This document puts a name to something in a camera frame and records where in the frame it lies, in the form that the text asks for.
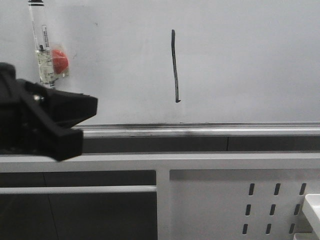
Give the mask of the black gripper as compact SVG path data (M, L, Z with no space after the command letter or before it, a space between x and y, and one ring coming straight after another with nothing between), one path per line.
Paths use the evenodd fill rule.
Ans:
M97 114L98 99L16 78L0 64L0 153L64 161L83 153L84 133L72 127Z

